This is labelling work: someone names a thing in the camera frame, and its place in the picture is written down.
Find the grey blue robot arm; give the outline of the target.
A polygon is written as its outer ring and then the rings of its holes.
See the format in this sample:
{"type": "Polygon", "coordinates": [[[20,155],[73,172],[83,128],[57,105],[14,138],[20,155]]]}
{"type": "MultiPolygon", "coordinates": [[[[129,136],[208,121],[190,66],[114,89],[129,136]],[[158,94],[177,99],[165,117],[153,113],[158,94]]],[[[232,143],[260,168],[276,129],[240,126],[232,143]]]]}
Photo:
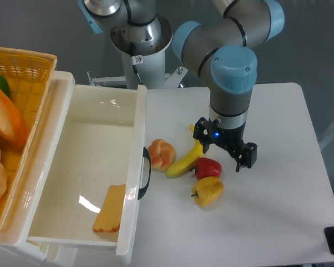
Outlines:
{"type": "Polygon", "coordinates": [[[267,42],[284,27],[277,1],[215,1],[222,20],[206,27],[188,21],[173,31],[156,10],[155,1],[79,1],[94,33],[108,32],[120,52],[126,86],[161,88],[165,80],[165,50],[209,88],[209,116],[200,118],[193,136],[203,151],[211,144],[226,150],[237,168],[251,168],[257,145],[245,143],[243,132],[257,57],[252,48],[267,42]]]}

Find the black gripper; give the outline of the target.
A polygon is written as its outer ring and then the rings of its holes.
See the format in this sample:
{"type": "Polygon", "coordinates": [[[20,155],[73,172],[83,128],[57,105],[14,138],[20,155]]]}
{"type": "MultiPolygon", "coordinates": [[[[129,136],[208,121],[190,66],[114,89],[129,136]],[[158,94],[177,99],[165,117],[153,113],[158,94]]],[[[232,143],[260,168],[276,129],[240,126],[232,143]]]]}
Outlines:
{"type": "Polygon", "coordinates": [[[211,121],[201,117],[194,125],[193,138],[202,145],[204,154],[211,144],[226,150],[231,157],[236,158],[235,171],[241,168],[250,169],[257,160],[258,146],[255,143],[243,142],[245,123],[233,129],[219,127],[217,120],[211,121]]]}

